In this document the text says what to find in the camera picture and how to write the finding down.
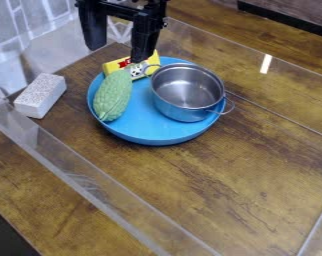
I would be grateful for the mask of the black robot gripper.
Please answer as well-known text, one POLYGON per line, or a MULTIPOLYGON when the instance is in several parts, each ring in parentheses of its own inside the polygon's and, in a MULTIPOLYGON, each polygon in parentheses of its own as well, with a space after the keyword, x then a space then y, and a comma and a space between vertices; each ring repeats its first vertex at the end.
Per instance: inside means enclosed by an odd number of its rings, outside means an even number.
POLYGON ((131 61, 140 63, 152 56, 169 0, 145 1, 143 7, 133 7, 108 0, 76 0, 85 45, 92 51, 107 45, 107 16, 113 16, 133 22, 131 61))

